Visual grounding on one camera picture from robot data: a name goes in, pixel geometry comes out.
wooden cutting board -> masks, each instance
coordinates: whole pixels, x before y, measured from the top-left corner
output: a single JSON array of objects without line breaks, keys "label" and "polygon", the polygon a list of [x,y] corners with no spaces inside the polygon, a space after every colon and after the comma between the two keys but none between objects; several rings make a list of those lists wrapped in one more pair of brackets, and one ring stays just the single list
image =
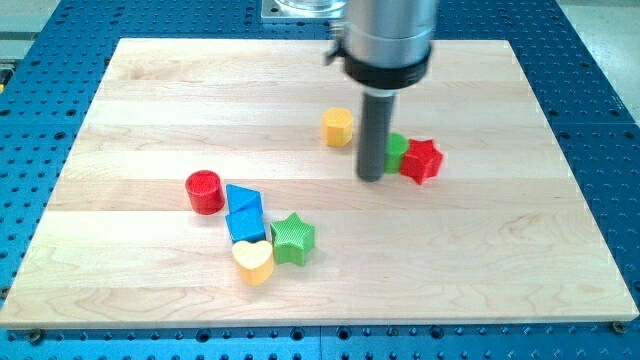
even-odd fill
[{"label": "wooden cutting board", "polygon": [[[326,41],[124,39],[0,313],[21,328],[631,320],[638,314],[512,49],[436,42],[393,130],[441,176],[354,175],[321,114],[361,88]],[[268,225],[316,226],[306,267],[239,278],[224,222],[190,211],[211,169]]]}]

green block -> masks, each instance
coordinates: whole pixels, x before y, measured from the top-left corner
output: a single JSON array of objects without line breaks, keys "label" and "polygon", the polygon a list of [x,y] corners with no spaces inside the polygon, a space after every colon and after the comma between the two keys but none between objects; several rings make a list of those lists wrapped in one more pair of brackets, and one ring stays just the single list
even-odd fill
[{"label": "green block", "polygon": [[309,251],[315,246],[316,228],[293,213],[282,221],[271,223],[273,257],[276,264],[292,262],[304,266]]},{"label": "green block", "polygon": [[409,150],[409,141],[404,136],[391,133],[387,140],[387,151],[384,157],[384,172],[386,174],[396,174],[400,171],[402,158]]}]

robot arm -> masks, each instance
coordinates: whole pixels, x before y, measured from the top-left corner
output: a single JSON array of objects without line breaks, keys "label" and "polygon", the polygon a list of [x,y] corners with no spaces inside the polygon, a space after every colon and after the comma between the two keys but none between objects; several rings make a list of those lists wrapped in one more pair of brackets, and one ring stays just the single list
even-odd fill
[{"label": "robot arm", "polygon": [[364,85],[358,176],[377,181],[395,95],[424,76],[435,32],[437,0],[349,0],[338,45],[344,71]]}]

black cylindrical tool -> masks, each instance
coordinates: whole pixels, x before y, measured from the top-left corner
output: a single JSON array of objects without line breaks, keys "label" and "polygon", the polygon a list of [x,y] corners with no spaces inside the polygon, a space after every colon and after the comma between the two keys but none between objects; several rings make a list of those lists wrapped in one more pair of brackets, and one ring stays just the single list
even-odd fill
[{"label": "black cylindrical tool", "polygon": [[384,172],[385,150],[395,92],[384,95],[373,96],[367,91],[363,94],[356,167],[358,176],[365,181],[377,181]]}]

blue triangular prism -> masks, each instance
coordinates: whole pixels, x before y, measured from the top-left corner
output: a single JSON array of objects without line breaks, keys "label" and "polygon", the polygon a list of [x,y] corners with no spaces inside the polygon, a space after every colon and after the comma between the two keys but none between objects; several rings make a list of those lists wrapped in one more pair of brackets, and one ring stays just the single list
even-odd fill
[{"label": "blue triangular prism", "polygon": [[242,210],[256,209],[262,214],[262,198],[259,191],[233,184],[227,184],[226,190],[229,213],[233,214]]}]

